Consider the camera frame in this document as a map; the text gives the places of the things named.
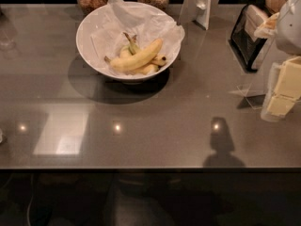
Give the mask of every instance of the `dark floor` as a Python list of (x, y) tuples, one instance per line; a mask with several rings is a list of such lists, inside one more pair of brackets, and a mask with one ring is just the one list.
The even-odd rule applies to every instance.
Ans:
[(300, 186), (300, 173), (3, 172), (0, 225), (294, 226)]

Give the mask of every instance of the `kitchen counter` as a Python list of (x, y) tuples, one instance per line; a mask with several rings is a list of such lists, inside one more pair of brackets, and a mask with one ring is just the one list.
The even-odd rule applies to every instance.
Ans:
[(2, 5), (3, 169), (296, 168), (301, 106), (263, 121), (237, 87), (250, 79), (228, 44), (234, 22), (185, 24), (181, 59), (140, 85), (90, 68), (76, 5)]

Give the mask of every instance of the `white bowl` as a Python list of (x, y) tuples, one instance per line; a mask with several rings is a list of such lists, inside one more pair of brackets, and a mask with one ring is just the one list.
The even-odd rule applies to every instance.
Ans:
[[(158, 72), (149, 74), (129, 75), (115, 72), (104, 61), (103, 56), (119, 55), (119, 48), (127, 42), (123, 32), (136, 34), (140, 46), (145, 46), (158, 36), (163, 38), (160, 53), (166, 55), (166, 65)], [(102, 34), (99, 43), (95, 39), (98, 34)], [(97, 72), (122, 82), (142, 82), (163, 72), (174, 62), (180, 52), (183, 37), (182, 27), (177, 26), (174, 19), (162, 10), (143, 3), (115, 2), (88, 14), (78, 27), (76, 45), (84, 61)]]

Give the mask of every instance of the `peeled banana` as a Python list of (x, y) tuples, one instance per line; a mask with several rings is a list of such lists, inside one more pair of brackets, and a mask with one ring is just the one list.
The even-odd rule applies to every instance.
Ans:
[(119, 72), (129, 72), (150, 63), (159, 53), (163, 45), (163, 40), (158, 38), (152, 41), (146, 48), (140, 50), (132, 56), (115, 57), (113, 59), (104, 57), (104, 60), (109, 63), (115, 70)]
[[(131, 53), (134, 55), (138, 52), (141, 51), (141, 49), (139, 48), (139, 46), (136, 44), (136, 38), (131, 38), (127, 33), (123, 33), (125, 35), (125, 37), (128, 39), (128, 41), (130, 42), (130, 51)], [(156, 64), (156, 65), (159, 65), (159, 66), (164, 66), (166, 65), (166, 56), (165, 55), (157, 55), (152, 61), (151, 61), (152, 64)]]

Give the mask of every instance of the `banana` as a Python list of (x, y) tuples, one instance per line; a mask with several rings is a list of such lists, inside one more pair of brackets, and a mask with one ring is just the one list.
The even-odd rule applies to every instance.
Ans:
[(130, 71), (131, 74), (136, 74), (136, 73), (143, 73), (143, 74), (148, 74), (150, 72), (157, 72), (159, 71), (159, 67), (156, 64), (147, 64), (144, 65), (140, 68), (137, 68), (135, 70)]
[(105, 56), (104, 60), (119, 72), (132, 71), (148, 64), (151, 60), (153, 60), (161, 50), (162, 44), (163, 40), (158, 38), (133, 56), (115, 57), (113, 59)]
[(132, 53), (130, 51), (129, 45), (124, 45), (119, 52), (119, 57), (131, 57)]
[[(124, 32), (123, 34), (130, 42), (130, 51), (133, 55), (141, 51), (139, 46), (136, 44), (136, 35), (131, 38), (127, 33)], [(159, 66), (164, 66), (166, 65), (166, 56), (159, 54), (151, 61), (151, 63)]]
[[(124, 45), (121, 50), (120, 50), (120, 54), (119, 57), (131, 57), (132, 53), (130, 51), (130, 46), (129, 44)], [(130, 74), (136, 74), (136, 73), (142, 73), (142, 74), (148, 74), (150, 72), (157, 72), (159, 70), (158, 65), (155, 64), (147, 64), (144, 65), (142, 67), (139, 67), (137, 69), (134, 69), (132, 71), (130, 71)]]

